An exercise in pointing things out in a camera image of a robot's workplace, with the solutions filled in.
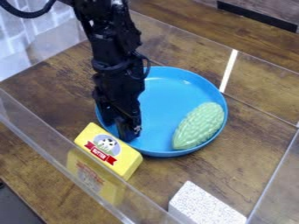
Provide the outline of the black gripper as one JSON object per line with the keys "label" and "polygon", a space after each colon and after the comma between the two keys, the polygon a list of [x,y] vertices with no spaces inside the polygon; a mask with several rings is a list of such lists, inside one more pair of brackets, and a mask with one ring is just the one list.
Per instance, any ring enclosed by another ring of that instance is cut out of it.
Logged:
{"label": "black gripper", "polygon": [[139,95],[146,90],[145,59],[133,58],[118,65],[105,66],[93,61],[93,97],[107,126],[117,122],[119,138],[131,142],[141,136],[142,118]]}

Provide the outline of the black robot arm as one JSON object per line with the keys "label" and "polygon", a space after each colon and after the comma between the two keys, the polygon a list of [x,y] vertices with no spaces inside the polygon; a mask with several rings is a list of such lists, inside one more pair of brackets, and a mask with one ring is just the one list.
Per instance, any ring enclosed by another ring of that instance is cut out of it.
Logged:
{"label": "black robot arm", "polygon": [[106,125],[117,125],[127,142],[141,136],[139,95],[146,90],[151,61],[137,51],[142,32],[131,19],[127,0],[73,0],[93,48],[93,97]]}

